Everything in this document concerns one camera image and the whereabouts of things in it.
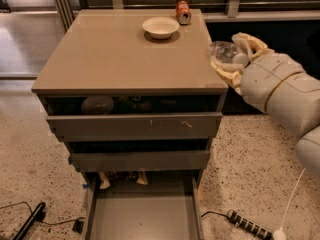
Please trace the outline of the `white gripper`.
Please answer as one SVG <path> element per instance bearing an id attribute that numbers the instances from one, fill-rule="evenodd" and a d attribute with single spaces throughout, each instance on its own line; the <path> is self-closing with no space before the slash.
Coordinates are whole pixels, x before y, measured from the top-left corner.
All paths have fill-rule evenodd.
<path id="1" fill-rule="evenodd" d="M 274 53 L 254 36 L 239 32 L 232 36 L 232 41 L 240 48 L 232 59 L 236 64 L 214 61 L 210 64 L 229 87 L 242 94 L 246 103 L 263 113 L 267 112 L 267 102 L 280 84 L 290 76 L 305 73 L 302 65 L 290 56 Z M 241 64 L 249 63 L 244 70 Z"/>

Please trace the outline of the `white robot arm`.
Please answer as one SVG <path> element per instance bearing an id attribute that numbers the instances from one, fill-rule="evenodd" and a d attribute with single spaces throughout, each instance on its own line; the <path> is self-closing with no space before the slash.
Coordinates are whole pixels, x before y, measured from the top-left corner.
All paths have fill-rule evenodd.
<path id="1" fill-rule="evenodd" d="M 247 104 L 294 134 L 298 160 L 320 177 L 320 80 L 246 33 L 211 43 L 209 56 L 213 69 Z"/>

